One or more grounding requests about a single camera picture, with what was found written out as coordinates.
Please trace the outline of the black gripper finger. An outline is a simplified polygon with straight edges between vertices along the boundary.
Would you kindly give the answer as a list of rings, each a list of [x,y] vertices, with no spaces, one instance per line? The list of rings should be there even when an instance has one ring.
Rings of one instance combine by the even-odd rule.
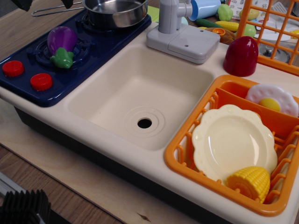
[[[19,9],[27,12],[30,10],[32,2],[33,2],[32,0],[17,0],[16,5]]]
[[[69,9],[73,6],[73,0],[61,0],[61,1],[66,9]]]

